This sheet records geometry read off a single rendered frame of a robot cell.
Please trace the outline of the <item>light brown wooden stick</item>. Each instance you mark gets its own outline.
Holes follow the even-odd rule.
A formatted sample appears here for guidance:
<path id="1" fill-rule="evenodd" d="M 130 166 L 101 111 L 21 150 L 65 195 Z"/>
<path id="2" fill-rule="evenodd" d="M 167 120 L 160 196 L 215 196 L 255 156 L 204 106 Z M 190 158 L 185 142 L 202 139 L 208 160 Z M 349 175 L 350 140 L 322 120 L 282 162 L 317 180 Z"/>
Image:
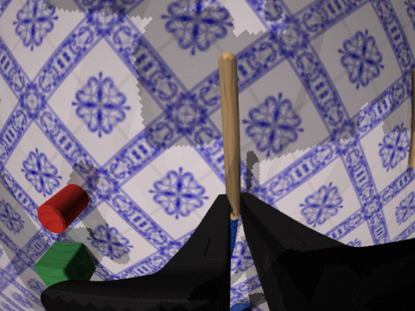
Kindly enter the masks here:
<path id="1" fill-rule="evenodd" d="M 411 154 L 409 155 L 409 166 L 415 168 L 415 67 L 412 69 L 412 137 Z"/>

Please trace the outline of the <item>dark red cylinder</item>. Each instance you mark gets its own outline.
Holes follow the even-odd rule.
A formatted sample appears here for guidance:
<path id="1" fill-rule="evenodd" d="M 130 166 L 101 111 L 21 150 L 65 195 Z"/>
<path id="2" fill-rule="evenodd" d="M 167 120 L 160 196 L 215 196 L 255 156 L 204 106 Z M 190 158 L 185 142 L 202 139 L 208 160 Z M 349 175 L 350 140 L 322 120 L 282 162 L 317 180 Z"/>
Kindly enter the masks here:
<path id="1" fill-rule="evenodd" d="M 68 184 L 39 206 L 38 220 L 48 231 L 60 234 L 86 210 L 87 204 L 89 196 L 86 191 L 76 184 Z"/>

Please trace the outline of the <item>blue cord with wooden stick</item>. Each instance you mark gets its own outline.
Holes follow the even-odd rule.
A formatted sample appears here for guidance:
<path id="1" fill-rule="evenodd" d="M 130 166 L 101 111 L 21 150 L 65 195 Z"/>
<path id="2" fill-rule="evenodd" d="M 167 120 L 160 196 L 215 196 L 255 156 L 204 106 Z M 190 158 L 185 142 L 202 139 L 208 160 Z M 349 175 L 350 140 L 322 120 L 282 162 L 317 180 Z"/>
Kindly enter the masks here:
<path id="1" fill-rule="evenodd" d="M 219 89 L 224 131 L 226 194 L 231 213 L 232 251 L 238 235 L 238 218 L 241 217 L 241 139 L 239 139 L 239 88 L 236 58 L 231 52 L 219 55 Z"/>

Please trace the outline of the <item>green block with round hole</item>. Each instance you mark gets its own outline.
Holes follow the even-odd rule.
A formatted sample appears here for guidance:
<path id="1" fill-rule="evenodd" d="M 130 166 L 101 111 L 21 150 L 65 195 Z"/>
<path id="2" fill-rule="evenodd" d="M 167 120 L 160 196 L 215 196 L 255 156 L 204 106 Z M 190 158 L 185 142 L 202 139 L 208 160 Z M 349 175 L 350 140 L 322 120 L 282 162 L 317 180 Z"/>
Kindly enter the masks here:
<path id="1" fill-rule="evenodd" d="M 55 242 L 34 269 L 49 287 L 66 280 L 90 281 L 96 266 L 82 242 Z"/>

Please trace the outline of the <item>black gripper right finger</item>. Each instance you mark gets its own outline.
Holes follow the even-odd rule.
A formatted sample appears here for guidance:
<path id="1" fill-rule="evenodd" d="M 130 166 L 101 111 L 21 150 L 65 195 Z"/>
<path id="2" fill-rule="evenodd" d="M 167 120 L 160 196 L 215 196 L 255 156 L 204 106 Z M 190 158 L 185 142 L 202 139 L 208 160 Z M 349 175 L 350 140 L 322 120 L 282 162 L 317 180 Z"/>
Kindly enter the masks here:
<path id="1" fill-rule="evenodd" d="M 270 311 L 362 311 L 415 280 L 415 238 L 350 246 L 239 195 L 243 232 Z"/>

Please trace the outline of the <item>blue wooden cylinder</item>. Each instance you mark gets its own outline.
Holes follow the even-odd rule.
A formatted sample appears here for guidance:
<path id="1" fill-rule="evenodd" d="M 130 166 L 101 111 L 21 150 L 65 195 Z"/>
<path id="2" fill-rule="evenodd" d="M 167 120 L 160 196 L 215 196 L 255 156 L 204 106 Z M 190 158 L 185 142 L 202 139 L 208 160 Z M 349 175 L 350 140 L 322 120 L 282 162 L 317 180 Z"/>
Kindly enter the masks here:
<path id="1" fill-rule="evenodd" d="M 250 305 L 248 304 L 239 303 L 233 305 L 229 311 L 252 311 L 252 308 L 250 308 Z"/>

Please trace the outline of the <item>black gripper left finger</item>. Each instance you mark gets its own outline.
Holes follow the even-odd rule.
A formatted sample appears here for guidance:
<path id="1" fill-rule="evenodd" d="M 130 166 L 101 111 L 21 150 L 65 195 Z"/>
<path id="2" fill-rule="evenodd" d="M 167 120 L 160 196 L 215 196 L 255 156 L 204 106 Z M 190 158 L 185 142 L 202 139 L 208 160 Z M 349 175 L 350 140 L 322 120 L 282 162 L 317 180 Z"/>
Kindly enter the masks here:
<path id="1" fill-rule="evenodd" d="M 41 293 L 46 311 L 231 310 L 231 213 L 219 194 L 184 246 L 148 276 L 66 280 Z"/>

